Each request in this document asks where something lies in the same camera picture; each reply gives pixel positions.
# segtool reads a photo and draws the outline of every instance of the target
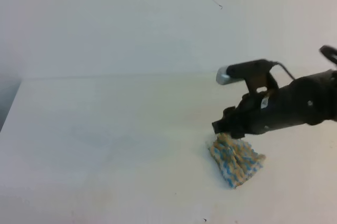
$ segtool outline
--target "table surface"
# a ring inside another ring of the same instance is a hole
[[[267,159],[231,190],[205,143],[246,87],[214,78],[22,82],[0,134],[0,223],[336,223],[336,124],[247,136]]]

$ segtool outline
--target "cloth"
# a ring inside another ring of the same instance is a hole
[[[265,160],[252,146],[241,139],[232,139],[228,134],[218,134],[209,147],[212,157],[219,165],[220,172],[231,188],[236,188],[250,179]]]

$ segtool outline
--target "wire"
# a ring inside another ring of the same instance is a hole
[[[294,75],[292,75],[291,73],[290,73],[290,71],[282,64],[282,63],[280,63],[280,62],[273,62],[274,63],[274,65],[279,65],[279,66],[281,66],[282,68],[283,68],[283,70],[289,75],[289,77],[291,77],[291,79],[292,80],[295,80],[296,78],[294,77]]]

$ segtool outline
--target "blue and white cloth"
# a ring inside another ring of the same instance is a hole
[[[231,188],[236,188],[250,179],[262,168],[265,160],[265,155],[256,153],[248,142],[232,139],[225,133],[217,135],[209,151]]]

